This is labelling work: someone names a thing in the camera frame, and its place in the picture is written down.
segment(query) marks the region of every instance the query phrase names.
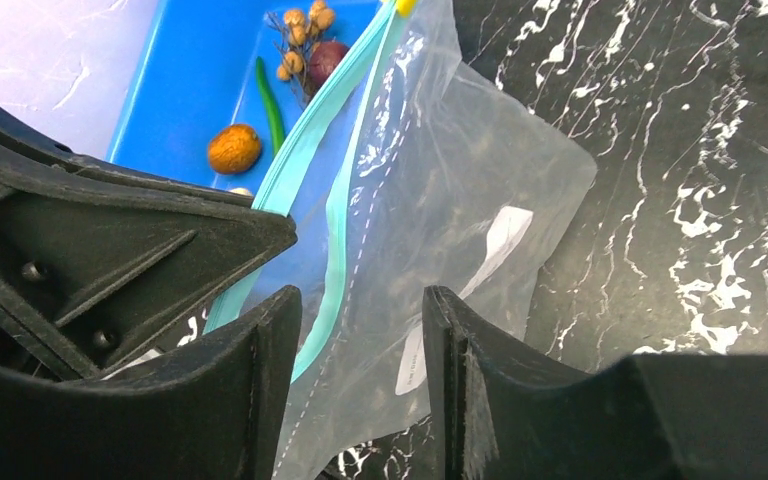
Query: orange fruit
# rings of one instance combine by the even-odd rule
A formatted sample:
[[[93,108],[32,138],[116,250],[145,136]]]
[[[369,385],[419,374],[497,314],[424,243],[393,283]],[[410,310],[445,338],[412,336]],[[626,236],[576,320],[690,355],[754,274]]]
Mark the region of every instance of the orange fruit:
[[[262,150],[263,144],[252,127],[231,125],[210,141],[207,163],[216,173],[242,173],[254,165]]]

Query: plastic zipper bag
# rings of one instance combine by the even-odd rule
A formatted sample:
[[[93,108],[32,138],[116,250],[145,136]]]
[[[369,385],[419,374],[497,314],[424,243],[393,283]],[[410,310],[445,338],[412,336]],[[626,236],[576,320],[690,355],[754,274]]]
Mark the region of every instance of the plastic zipper bag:
[[[593,160],[461,62],[451,0],[385,3],[290,132],[255,208],[299,242],[213,305],[206,331],[279,285],[304,296],[275,478],[429,412],[423,287],[522,337],[537,272]]]

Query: green chili pepper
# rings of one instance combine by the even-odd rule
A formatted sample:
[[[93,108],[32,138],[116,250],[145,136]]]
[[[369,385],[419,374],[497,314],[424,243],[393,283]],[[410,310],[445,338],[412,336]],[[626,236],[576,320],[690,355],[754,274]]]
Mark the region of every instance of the green chili pepper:
[[[257,89],[260,91],[260,98],[263,100],[263,106],[266,107],[266,118],[269,120],[269,133],[272,135],[272,158],[278,155],[278,150],[284,143],[284,121],[281,118],[281,109],[278,108],[278,102],[272,89],[269,88],[269,80],[266,78],[266,67],[263,65],[263,59],[257,57],[254,64],[254,74],[257,79]]]

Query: black plastic bracket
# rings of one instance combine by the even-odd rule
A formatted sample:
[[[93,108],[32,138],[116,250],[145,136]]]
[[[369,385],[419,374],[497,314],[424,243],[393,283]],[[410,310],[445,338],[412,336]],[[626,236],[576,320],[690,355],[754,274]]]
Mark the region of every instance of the black plastic bracket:
[[[60,378],[112,371],[295,243],[250,205],[74,155],[0,109],[0,327]]]
[[[589,376],[429,287],[439,478],[768,479],[768,356],[637,355]]]
[[[285,287],[110,380],[0,367],[0,479],[271,478],[300,322]]]

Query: blue plastic tray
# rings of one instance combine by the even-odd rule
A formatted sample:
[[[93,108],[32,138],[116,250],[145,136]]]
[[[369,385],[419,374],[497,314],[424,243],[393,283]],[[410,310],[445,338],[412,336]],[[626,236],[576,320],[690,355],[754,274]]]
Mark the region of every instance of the blue plastic tray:
[[[301,115],[289,84],[274,73],[281,63],[268,12],[307,11],[312,0],[160,0],[137,65],[107,160],[125,167],[220,190],[257,193],[272,161],[266,113],[254,79],[255,58],[267,74],[287,132]],[[332,0],[337,21],[326,38],[351,45],[375,15],[376,0]],[[251,125],[263,154],[247,172],[218,175],[207,145],[232,123]]]

